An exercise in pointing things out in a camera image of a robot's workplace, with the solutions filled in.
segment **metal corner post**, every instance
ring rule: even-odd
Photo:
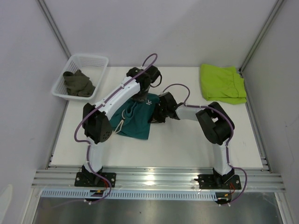
[[[54,19],[53,19],[53,16],[51,15],[46,3],[44,0],[36,0],[37,4],[39,5],[42,13],[44,14],[46,20],[48,21],[48,24],[50,25],[55,37],[57,38],[58,40],[58,43],[60,45],[60,47],[62,48],[65,56],[67,58],[70,58],[71,57],[71,53],[58,29],[58,26],[56,25]]]
[[[277,15],[279,14],[281,8],[283,7],[283,4],[286,2],[286,0],[277,0],[273,9],[271,10],[266,22],[263,25],[263,28],[261,29],[260,33],[257,35],[250,51],[248,52],[246,58],[244,59],[241,67],[240,67],[240,73],[243,73],[247,64],[251,60],[252,56],[256,52],[257,48],[260,46],[262,40],[266,36],[267,32],[269,31],[271,25],[275,21]]]

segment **gray wall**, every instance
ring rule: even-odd
[[[112,66],[241,66],[276,0],[46,0],[72,54]]]
[[[13,185],[4,223],[16,224],[62,114],[50,89],[67,59],[34,0],[0,4],[0,191]]]
[[[244,76],[266,153],[299,212],[299,1],[288,0]]]

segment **laundry basket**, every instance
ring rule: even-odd
[[[88,101],[92,99],[100,85],[100,82],[105,73],[106,67],[108,65],[108,58],[97,55],[88,55],[88,54],[74,54],[70,57],[66,63],[63,71],[61,72],[58,80],[55,82],[52,88],[52,94],[57,97],[62,97],[66,100],[85,100]],[[95,86],[93,94],[90,97],[77,97],[70,96],[66,91],[64,85],[63,73],[65,71],[70,71],[75,73],[78,69],[82,71],[83,74],[88,76]]]

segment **brown cloth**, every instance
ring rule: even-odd
[[[66,91],[71,96],[90,97],[93,94],[95,87],[89,80],[89,77],[84,75],[81,70],[77,70],[75,74],[66,71],[63,74],[64,85]]]

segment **white table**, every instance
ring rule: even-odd
[[[110,93],[125,77],[131,67],[111,67],[102,79],[96,102]],[[191,90],[188,104],[207,105],[200,92],[199,68],[160,67],[162,84],[151,88],[150,92],[160,94],[172,83],[182,83]],[[168,89],[177,103],[187,96],[182,86]],[[70,101],[58,137],[51,165],[83,165],[86,160],[85,143],[76,143],[74,131],[82,119],[86,102]],[[220,103],[235,124],[235,134],[229,145],[231,163],[249,169],[260,169],[262,163],[257,149],[245,104],[230,105]],[[78,133],[85,139],[84,130]],[[166,119],[164,124],[151,124],[149,139],[137,140],[113,135],[106,144],[105,166],[130,167],[213,167],[212,144],[205,138],[198,122],[189,120]]]

